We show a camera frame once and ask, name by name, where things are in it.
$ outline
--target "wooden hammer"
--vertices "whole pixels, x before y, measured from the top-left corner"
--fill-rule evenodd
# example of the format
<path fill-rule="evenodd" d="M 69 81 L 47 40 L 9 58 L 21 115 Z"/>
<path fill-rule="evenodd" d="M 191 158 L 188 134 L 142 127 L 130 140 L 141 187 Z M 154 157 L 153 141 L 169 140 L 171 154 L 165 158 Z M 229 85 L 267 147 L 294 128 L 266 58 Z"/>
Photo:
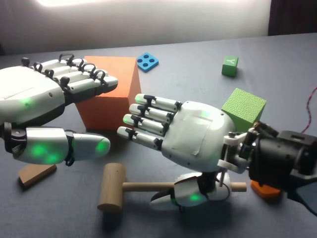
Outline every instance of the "wooden hammer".
<path fill-rule="evenodd" d="M 100 201 L 97 208 L 105 212 L 120 212 L 123 192 L 153 192 L 174 187 L 173 182 L 125 182 L 126 168 L 122 164 L 110 163 L 104 167 Z M 232 182 L 233 192 L 245 192 L 245 182 Z"/>

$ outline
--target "green patterned cube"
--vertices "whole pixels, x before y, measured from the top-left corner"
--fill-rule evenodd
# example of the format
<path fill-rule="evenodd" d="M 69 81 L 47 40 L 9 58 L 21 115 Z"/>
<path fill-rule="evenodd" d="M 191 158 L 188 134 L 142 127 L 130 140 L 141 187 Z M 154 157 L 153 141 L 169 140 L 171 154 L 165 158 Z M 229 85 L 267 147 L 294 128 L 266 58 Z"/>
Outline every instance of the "green patterned cube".
<path fill-rule="evenodd" d="M 236 130 L 246 132 L 260 120 L 266 100 L 236 88 L 222 110 L 233 120 Z"/>
<path fill-rule="evenodd" d="M 222 64 L 221 74 L 229 77 L 236 76 L 238 59 L 236 56 L 226 56 Z"/>

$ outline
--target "white wall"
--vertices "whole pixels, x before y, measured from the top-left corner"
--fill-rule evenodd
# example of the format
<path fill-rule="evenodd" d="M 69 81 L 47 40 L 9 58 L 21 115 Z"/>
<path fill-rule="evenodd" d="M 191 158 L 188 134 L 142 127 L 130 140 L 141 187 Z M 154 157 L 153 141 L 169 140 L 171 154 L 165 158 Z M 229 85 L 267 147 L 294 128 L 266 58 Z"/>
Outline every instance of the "white wall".
<path fill-rule="evenodd" d="M 270 0 L 99 0 L 63 7 L 1 1 L 7 54 L 265 36 L 270 8 Z"/>

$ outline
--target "toy block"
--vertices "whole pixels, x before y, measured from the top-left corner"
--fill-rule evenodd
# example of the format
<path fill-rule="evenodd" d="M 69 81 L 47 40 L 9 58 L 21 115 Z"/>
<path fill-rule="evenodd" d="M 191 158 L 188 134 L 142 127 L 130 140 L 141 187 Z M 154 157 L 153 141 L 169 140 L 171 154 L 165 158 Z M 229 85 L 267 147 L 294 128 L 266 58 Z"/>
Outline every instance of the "toy block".
<path fill-rule="evenodd" d="M 149 53 L 144 53 L 137 58 L 139 69 L 145 73 L 157 66 L 159 64 L 158 61 L 159 60 L 157 58 Z"/>
<path fill-rule="evenodd" d="M 226 56 L 222 64 L 221 74 L 229 77 L 236 76 L 238 59 L 236 56 Z"/>
<path fill-rule="evenodd" d="M 246 132 L 260 120 L 266 100 L 236 88 L 222 110 L 233 120 L 236 130 Z"/>
<path fill-rule="evenodd" d="M 19 171 L 19 177 L 22 184 L 29 187 L 52 174 L 56 169 L 56 165 L 28 165 Z"/>
<path fill-rule="evenodd" d="M 281 190 L 267 185 L 260 186 L 258 182 L 251 181 L 252 190 L 261 198 L 273 198 L 280 195 Z"/>
<path fill-rule="evenodd" d="M 111 92 L 77 103 L 81 119 L 86 129 L 117 130 L 124 125 L 123 116 L 129 113 L 135 96 L 141 93 L 136 58 L 86 56 L 85 59 L 116 77 L 118 86 Z"/>

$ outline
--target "white robotic hand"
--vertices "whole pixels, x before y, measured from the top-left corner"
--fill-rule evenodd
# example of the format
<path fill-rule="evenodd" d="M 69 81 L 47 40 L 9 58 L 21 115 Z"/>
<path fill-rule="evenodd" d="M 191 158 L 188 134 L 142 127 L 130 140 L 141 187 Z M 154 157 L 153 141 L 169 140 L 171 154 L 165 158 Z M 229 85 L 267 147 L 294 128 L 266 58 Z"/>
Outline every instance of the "white robotic hand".
<path fill-rule="evenodd" d="M 120 127 L 118 135 L 159 150 L 173 162 L 199 172 L 219 171 L 223 138 L 235 131 L 232 119 L 212 106 L 138 94 L 123 121 L 159 137 Z"/>
<path fill-rule="evenodd" d="M 105 155 L 110 142 L 103 136 L 77 134 L 62 128 L 30 127 L 63 114 L 65 106 L 112 91 L 118 80 L 71 53 L 59 59 L 0 70 L 0 137 L 15 159 L 57 164 Z"/>
<path fill-rule="evenodd" d="M 174 188 L 155 194 L 150 202 L 154 210 L 182 211 L 185 207 L 197 206 L 208 201 L 225 201 L 230 197 L 231 186 L 228 173 L 225 173 L 223 186 L 219 186 L 221 174 L 190 173 L 182 175 Z"/>

